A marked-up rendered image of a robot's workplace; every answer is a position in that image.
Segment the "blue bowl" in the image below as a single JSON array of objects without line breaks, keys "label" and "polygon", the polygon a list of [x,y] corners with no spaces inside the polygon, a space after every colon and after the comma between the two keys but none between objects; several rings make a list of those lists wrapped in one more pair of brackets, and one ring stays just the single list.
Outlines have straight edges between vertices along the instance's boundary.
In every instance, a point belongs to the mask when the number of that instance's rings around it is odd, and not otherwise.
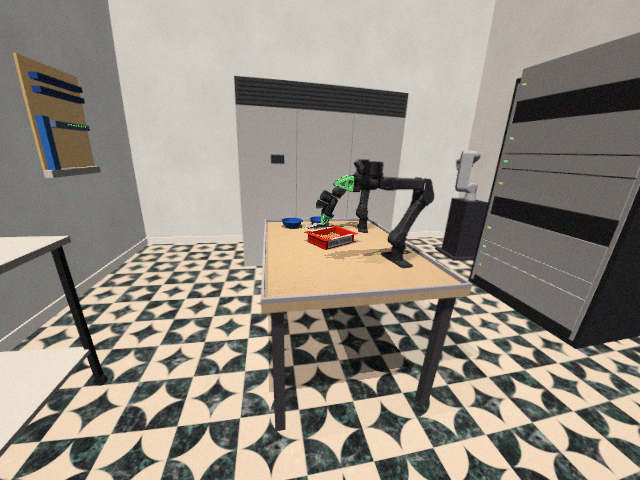
[{"label": "blue bowl", "polygon": [[[312,224],[314,224],[314,223],[316,223],[316,222],[317,222],[317,223],[321,223],[321,217],[319,217],[319,216],[317,216],[317,217],[311,217],[311,218],[310,218],[310,220],[311,220]],[[325,225],[320,225],[319,227],[324,227],[324,226],[326,226],[326,225],[327,225],[327,224],[325,224]]]},{"label": "blue bowl", "polygon": [[285,227],[294,229],[298,228],[303,220],[299,218],[284,218],[281,221]]}]

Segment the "red cardboard food box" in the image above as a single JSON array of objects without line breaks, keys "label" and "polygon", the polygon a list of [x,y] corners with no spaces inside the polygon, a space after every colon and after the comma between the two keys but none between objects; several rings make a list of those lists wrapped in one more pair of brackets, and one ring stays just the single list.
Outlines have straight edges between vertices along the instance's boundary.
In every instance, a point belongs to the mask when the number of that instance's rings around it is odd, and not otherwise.
[{"label": "red cardboard food box", "polygon": [[[335,238],[330,238],[330,239],[324,239],[319,237],[319,235],[330,235],[330,233],[336,233],[336,234],[340,234],[339,237],[335,237]],[[339,247],[342,245],[346,245],[346,244],[350,244],[354,242],[354,235],[356,235],[355,232],[340,228],[338,226],[333,226],[333,227],[327,227],[327,228],[322,228],[322,229],[317,229],[317,230],[312,230],[312,231],[306,231],[304,233],[309,233],[308,234],[308,242],[311,244],[314,244],[322,249],[331,249],[331,248],[335,248],[335,247]],[[315,233],[316,235],[318,234],[318,236],[312,234]],[[319,238],[318,238],[319,237]]]}]

